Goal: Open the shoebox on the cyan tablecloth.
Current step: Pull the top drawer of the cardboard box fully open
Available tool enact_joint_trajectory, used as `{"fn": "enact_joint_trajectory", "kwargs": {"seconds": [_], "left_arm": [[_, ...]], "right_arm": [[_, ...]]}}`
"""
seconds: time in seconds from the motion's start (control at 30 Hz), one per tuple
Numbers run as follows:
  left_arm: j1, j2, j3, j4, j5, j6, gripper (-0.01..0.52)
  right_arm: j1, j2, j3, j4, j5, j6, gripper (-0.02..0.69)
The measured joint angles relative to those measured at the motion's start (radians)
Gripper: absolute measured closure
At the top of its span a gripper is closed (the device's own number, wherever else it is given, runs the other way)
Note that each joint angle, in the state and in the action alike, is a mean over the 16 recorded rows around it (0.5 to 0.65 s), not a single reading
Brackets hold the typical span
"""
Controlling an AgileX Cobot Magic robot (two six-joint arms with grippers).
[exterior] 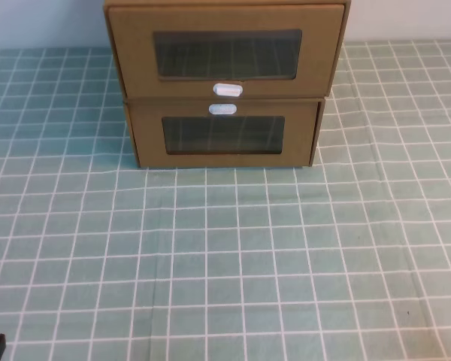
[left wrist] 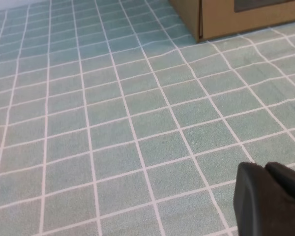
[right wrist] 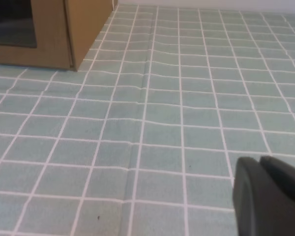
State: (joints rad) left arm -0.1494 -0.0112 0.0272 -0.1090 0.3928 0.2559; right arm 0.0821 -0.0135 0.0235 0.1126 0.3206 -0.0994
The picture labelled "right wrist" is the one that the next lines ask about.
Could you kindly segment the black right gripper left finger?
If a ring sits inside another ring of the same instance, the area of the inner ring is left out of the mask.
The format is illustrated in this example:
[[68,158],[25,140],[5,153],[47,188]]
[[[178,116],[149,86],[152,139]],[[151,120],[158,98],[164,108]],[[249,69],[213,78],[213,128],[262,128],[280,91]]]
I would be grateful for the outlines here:
[[295,202],[251,157],[236,162],[233,205],[240,236],[295,236]]

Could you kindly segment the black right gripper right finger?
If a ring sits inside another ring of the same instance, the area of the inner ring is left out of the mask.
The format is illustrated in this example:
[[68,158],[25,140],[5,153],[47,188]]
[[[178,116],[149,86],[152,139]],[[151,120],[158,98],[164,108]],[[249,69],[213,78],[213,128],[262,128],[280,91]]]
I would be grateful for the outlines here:
[[295,202],[295,167],[271,156],[262,156],[259,163],[276,186]]

